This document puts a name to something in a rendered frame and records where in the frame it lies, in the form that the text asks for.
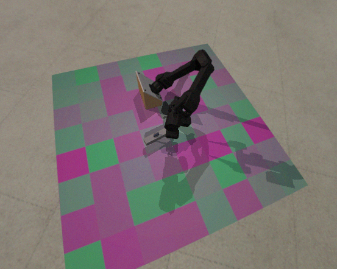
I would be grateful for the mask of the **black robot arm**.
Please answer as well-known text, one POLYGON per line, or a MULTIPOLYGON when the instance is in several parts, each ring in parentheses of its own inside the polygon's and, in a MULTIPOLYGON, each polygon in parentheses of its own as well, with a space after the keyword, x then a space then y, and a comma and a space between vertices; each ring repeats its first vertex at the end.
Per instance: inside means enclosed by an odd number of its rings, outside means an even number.
POLYGON ((165 122, 165 129, 177 131, 180 126, 188 127, 191 124, 191 115, 196 111, 200 102, 200 94, 214 71, 211 58, 204 50, 197 51, 193 59, 173 72, 165 72, 155 77, 155 82, 149 84, 151 91, 157 95, 164 88, 167 89, 175 80, 193 71, 199 71, 189 90, 181 97, 175 96, 169 107, 165 122), (183 111, 183 109, 185 111, 183 111))

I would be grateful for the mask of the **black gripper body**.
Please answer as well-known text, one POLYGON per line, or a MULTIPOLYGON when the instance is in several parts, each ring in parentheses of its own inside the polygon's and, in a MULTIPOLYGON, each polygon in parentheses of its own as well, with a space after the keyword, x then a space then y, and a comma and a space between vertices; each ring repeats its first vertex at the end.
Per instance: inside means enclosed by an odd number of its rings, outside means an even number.
POLYGON ((178 139, 179 138, 179 130, 177 131, 168 131, 166 130, 166 138, 178 139))

